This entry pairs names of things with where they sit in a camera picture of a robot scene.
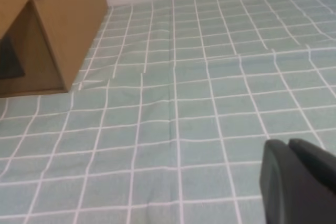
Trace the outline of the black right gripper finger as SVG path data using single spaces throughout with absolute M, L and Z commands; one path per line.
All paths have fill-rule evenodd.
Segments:
M 299 138 L 267 140 L 260 172 L 266 223 L 335 223 L 335 156 Z

